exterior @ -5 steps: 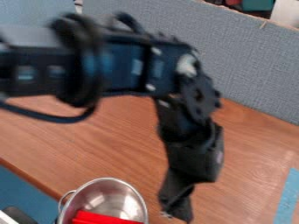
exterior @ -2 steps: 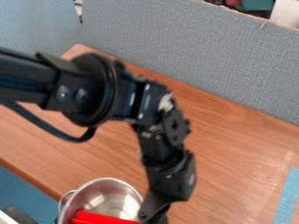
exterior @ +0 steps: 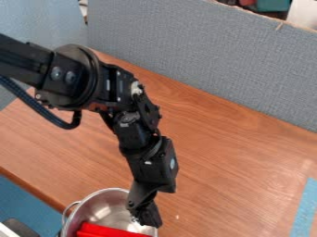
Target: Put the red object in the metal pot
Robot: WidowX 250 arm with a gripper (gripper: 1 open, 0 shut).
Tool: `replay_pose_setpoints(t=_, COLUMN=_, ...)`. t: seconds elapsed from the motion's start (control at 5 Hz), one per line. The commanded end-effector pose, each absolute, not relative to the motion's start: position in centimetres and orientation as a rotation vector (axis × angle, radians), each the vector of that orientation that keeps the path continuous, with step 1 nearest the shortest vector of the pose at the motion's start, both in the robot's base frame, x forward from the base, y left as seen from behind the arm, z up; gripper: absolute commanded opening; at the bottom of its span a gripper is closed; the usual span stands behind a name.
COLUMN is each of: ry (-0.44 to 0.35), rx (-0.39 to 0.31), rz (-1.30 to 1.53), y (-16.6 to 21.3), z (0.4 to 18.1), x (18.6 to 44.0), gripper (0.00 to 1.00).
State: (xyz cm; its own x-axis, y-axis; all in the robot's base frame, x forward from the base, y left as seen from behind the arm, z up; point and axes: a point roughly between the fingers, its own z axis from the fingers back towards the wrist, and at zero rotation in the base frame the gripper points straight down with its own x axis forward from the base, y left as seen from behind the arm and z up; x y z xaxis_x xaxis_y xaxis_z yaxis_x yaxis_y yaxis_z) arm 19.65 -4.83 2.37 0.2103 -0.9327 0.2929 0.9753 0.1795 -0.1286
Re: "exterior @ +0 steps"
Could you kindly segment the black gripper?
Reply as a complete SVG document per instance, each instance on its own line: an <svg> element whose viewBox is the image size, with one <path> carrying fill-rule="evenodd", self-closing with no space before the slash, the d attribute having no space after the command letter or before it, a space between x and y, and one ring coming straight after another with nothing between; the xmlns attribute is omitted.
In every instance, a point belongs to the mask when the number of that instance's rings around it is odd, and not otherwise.
<svg viewBox="0 0 317 237"><path fill-rule="evenodd" d="M162 219L154 202L158 192L175 192L178 162L173 140L154 136L143 148L122 149L134 182L126 207L142 226L159 228Z"/></svg>

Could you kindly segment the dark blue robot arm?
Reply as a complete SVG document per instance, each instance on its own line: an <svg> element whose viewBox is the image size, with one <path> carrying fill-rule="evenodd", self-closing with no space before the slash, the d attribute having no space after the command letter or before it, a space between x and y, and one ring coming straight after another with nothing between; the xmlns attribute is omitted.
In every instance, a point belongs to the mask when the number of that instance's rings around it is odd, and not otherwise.
<svg viewBox="0 0 317 237"><path fill-rule="evenodd" d="M175 192L178 162L173 140L159 132L159 106L134 74L86 46L50 50L0 33L0 86L64 130L80 125L83 111L99 114L134 178L127 211L142 225L161 227L155 197Z"/></svg>

